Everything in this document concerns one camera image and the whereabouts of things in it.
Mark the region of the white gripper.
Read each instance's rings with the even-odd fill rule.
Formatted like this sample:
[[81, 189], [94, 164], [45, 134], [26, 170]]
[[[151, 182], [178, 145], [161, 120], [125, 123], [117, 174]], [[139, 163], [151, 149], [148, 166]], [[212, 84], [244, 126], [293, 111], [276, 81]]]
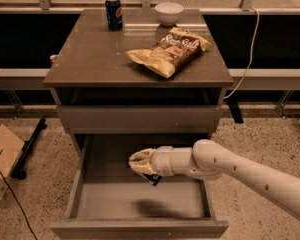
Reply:
[[132, 154], [129, 158], [131, 169], [138, 174], [155, 175], [162, 177], [173, 176], [171, 165], [171, 146], [162, 146], [154, 150], [153, 148], [143, 149]]

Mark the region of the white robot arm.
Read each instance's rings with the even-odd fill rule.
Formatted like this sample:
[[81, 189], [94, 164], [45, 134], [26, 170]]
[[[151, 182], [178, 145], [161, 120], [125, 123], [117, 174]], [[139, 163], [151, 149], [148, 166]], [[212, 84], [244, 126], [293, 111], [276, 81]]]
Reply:
[[128, 163], [153, 184], [174, 175], [215, 180], [225, 173], [300, 221], [300, 178], [239, 156], [212, 140], [199, 140], [191, 147], [144, 149], [132, 154]]

